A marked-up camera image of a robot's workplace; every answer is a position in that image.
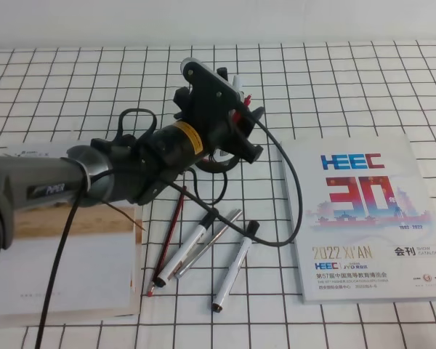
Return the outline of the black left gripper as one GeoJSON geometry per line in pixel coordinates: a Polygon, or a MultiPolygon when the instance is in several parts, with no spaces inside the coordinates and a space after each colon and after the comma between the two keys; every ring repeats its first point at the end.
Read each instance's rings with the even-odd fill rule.
{"type": "Polygon", "coordinates": [[[189,89],[177,89],[174,103],[179,107],[179,112],[174,114],[176,122],[182,121],[194,128],[207,153],[213,153],[220,148],[250,164],[260,157],[262,147],[249,141],[250,135],[247,137],[239,130],[229,112],[241,110],[242,117],[249,121],[251,127],[253,122],[256,125],[263,116],[263,107],[251,110],[249,107],[245,108],[242,103],[230,103],[224,98],[196,92],[192,86],[189,89]]]}

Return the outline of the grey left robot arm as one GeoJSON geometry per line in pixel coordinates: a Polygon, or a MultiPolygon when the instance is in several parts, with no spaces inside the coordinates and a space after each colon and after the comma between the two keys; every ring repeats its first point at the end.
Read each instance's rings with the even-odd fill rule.
{"type": "Polygon", "coordinates": [[[12,243],[18,210],[64,200],[143,205],[215,150],[256,161],[262,148],[249,135],[264,108],[251,110],[250,100],[217,73],[186,78],[174,94],[179,112],[171,125],[152,125],[139,137],[118,128],[112,140],[93,139],[58,159],[0,156],[0,252],[12,243]]]}

